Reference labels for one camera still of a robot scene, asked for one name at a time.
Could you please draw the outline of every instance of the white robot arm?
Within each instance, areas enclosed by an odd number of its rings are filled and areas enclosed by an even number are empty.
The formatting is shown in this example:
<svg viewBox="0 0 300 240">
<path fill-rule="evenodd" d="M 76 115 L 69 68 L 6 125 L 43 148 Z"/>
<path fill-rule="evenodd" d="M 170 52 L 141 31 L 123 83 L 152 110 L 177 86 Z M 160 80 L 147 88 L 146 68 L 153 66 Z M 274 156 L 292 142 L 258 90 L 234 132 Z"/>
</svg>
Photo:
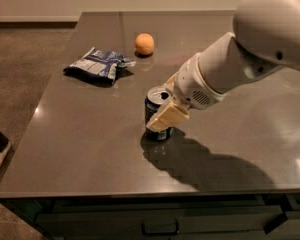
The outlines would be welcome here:
<svg viewBox="0 0 300 240">
<path fill-rule="evenodd" d="M 239 85 L 284 66 L 300 71 L 300 0 L 242 0 L 226 33 L 195 54 L 164 85 L 172 94 L 147 127 L 162 131 L 206 109 Z"/>
</svg>

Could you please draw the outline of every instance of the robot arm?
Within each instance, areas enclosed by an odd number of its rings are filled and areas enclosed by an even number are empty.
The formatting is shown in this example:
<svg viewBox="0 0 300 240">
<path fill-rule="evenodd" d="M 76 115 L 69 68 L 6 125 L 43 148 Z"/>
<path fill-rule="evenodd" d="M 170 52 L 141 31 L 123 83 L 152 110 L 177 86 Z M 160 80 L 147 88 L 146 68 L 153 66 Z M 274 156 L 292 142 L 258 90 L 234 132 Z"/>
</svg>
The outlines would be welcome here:
<svg viewBox="0 0 300 240">
<path fill-rule="evenodd" d="M 195 54 L 164 85 L 172 93 L 147 127 L 162 131 L 206 109 L 231 89 L 284 66 L 300 70 L 300 0 L 242 0 L 226 33 Z"/>
</svg>

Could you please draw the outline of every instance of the can lid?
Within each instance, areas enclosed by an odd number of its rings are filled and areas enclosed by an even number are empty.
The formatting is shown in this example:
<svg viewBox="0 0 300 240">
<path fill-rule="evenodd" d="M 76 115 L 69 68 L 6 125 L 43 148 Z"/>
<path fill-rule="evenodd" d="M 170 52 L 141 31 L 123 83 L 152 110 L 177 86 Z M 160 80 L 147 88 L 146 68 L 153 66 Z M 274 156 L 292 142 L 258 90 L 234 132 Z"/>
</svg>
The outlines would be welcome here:
<svg viewBox="0 0 300 240">
<path fill-rule="evenodd" d="M 153 87 L 148 91 L 148 99 L 154 104 L 161 105 L 166 99 L 171 98 L 171 91 L 163 86 Z"/>
</svg>

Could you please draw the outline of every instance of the table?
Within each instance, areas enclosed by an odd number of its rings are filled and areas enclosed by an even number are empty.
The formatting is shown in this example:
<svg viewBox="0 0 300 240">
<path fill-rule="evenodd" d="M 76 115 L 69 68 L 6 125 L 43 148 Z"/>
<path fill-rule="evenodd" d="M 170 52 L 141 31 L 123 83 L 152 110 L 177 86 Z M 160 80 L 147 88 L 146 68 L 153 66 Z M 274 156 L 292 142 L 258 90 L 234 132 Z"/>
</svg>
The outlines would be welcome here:
<svg viewBox="0 0 300 240">
<path fill-rule="evenodd" d="M 285 68 L 192 110 L 165 142 L 144 136 L 147 91 L 231 31 L 232 15 L 83 13 L 0 202 L 58 240 L 300 237 L 300 72 Z M 147 58 L 134 50 L 143 32 L 155 41 Z M 65 76 L 91 47 L 136 65 L 112 87 Z"/>
</svg>

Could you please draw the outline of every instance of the gray tabletop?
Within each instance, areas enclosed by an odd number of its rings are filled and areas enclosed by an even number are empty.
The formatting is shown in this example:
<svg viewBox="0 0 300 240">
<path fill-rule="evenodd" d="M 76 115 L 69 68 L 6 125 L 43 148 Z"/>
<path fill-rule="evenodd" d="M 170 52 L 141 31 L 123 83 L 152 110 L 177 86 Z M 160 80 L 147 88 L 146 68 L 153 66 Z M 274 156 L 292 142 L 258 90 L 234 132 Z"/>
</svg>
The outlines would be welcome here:
<svg viewBox="0 0 300 240">
<path fill-rule="evenodd" d="M 144 98 L 231 30 L 231 12 L 84 13 L 0 185 L 0 197 L 187 195 L 300 189 L 300 72 L 232 90 L 166 142 Z M 138 58 L 139 33 L 155 40 Z M 64 76 L 91 47 L 136 60 L 112 87 Z"/>
</svg>

